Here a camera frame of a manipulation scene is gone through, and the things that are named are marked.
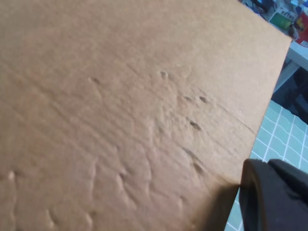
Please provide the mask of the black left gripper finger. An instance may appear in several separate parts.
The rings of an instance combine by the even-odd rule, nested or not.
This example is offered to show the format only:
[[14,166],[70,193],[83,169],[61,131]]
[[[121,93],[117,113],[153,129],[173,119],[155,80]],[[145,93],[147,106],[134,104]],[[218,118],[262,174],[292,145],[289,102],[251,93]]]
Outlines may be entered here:
[[280,159],[246,159],[239,190],[246,231],[306,231],[308,175]]

